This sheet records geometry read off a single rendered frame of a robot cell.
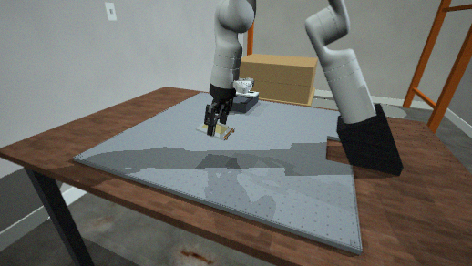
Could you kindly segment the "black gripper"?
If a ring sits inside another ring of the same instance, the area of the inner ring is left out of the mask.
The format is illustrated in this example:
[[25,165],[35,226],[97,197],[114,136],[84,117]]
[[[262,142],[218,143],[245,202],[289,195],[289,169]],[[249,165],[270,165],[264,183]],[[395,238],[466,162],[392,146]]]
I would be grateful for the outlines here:
[[232,102],[236,96],[236,89],[215,87],[210,83],[210,94],[213,96],[213,101],[211,105],[206,106],[204,124],[208,125],[207,135],[214,137],[218,119],[221,124],[226,125],[227,115],[231,111]]

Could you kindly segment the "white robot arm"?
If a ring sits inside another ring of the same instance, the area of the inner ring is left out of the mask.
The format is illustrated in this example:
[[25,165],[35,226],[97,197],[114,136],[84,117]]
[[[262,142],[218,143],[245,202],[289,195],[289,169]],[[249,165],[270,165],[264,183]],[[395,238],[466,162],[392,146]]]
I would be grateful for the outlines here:
[[[329,2],[328,7],[305,20],[305,30],[343,122],[357,123],[376,116],[375,106],[354,51],[326,48],[350,31],[344,0]],[[219,1],[214,17],[216,49],[210,77],[215,87],[235,88],[241,94],[253,88],[253,78],[239,78],[242,46],[238,34],[251,28],[255,15],[256,0]]]

